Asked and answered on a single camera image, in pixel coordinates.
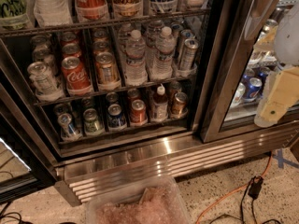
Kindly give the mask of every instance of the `blue tape mark on floor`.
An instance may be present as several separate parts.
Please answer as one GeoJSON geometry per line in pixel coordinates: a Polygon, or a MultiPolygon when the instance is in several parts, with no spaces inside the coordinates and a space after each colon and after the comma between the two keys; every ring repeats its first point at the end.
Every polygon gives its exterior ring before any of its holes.
{"type": "Polygon", "coordinates": [[[282,149],[279,149],[277,151],[277,155],[273,156],[273,159],[278,160],[278,168],[283,169],[284,168],[284,163],[290,165],[291,167],[298,168],[299,169],[299,164],[293,161],[288,161],[283,158],[282,154],[282,149]]]}

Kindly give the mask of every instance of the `orange extension cord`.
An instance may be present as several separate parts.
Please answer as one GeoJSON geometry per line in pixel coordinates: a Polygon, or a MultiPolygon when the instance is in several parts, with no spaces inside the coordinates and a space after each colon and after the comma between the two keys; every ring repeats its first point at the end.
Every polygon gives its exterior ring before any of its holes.
{"type": "MultiPolygon", "coordinates": [[[[270,166],[271,166],[271,162],[272,162],[272,152],[271,155],[269,157],[268,163],[266,168],[264,169],[261,177],[264,177],[266,175],[266,173],[268,172],[270,166]]],[[[237,189],[234,189],[232,191],[230,191],[229,193],[225,194],[224,196],[222,196],[221,198],[219,198],[216,202],[214,202],[212,205],[210,205],[205,211],[203,211],[199,217],[197,218],[196,224],[200,224],[201,219],[203,218],[203,216],[210,210],[212,209],[215,205],[217,205],[218,203],[220,203],[221,201],[223,201],[224,199],[226,199],[227,197],[233,195],[236,192],[239,192],[240,190],[243,190],[247,187],[248,184],[243,185],[242,187],[239,187],[237,189]]]]}

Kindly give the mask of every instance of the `beverage bottle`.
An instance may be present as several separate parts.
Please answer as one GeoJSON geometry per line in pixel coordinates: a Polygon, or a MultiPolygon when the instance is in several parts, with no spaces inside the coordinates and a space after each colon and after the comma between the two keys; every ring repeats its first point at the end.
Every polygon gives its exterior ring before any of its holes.
{"type": "Polygon", "coordinates": [[[167,119],[167,106],[168,98],[165,93],[165,87],[163,85],[157,88],[157,91],[152,95],[151,100],[151,118],[156,121],[163,121],[167,119]]]}
{"type": "Polygon", "coordinates": [[[156,39],[156,52],[152,66],[153,75],[159,76],[159,78],[169,78],[176,44],[177,41],[172,35],[171,28],[164,27],[156,39]]]}
{"type": "Polygon", "coordinates": [[[120,49],[123,53],[125,53],[126,42],[129,39],[131,32],[134,29],[135,28],[131,23],[125,23],[121,25],[121,28],[118,31],[118,40],[120,44],[120,49]]]}
{"type": "Polygon", "coordinates": [[[125,73],[128,81],[137,81],[146,75],[145,66],[146,42],[140,31],[133,30],[126,43],[126,68],[125,73]]]}
{"type": "Polygon", "coordinates": [[[147,27],[146,31],[146,60],[147,65],[152,67],[153,57],[156,52],[156,38],[161,32],[161,29],[164,28],[164,23],[161,20],[151,21],[147,27]]]}

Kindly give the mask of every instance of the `terrazzo floor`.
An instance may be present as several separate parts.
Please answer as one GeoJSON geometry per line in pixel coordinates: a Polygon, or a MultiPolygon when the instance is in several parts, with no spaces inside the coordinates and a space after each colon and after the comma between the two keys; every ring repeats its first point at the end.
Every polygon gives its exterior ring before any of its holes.
{"type": "MultiPolygon", "coordinates": [[[[268,156],[261,155],[176,178],[192,224],[196,223],[199,215],[220,197],[235,188],[248,184],[254,176],[261,175],[267,162],[268,156]]],[[[243,194],[244,190],[240,190],[224,199],[208,211],[200,223],[211,223],[223,214],[240,218],[240,203],[243,194]]],[[[246,224],[254,224],[249,195],[245,196],[243,206],[246,224]]],[[[288,148],[276,150],[273,155],[271,166],[264,176],[260,195],[254,202],[254,210],[258,224],[272,218],[284,224],[299,223],[299,162],[288,148]]],[[[44,189],[16,200],[7,212],[19,212],[23,220],[34,224],[85,223],[85,204],[71,207],[55,188],[44,189]]],[[[10,220],[9,224],[13,223],[18,222],[10,220]]],[[[227,217],[212,223],[237,224],[242,222],[227,217]]]]}

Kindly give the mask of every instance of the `power adapter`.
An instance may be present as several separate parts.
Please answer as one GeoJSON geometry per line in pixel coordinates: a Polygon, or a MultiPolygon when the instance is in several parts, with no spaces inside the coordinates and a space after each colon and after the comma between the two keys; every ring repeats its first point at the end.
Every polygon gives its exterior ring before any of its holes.
{"type": "Polygon", "coordinates": [[[262,189],[262,183],[263,183],[263,178],[259,177],[258,181],[255,182],[253,180],[250,188],[249,188],[249,196],[253,199],[256,200],[259,197],[260,191],[262,189]]]}

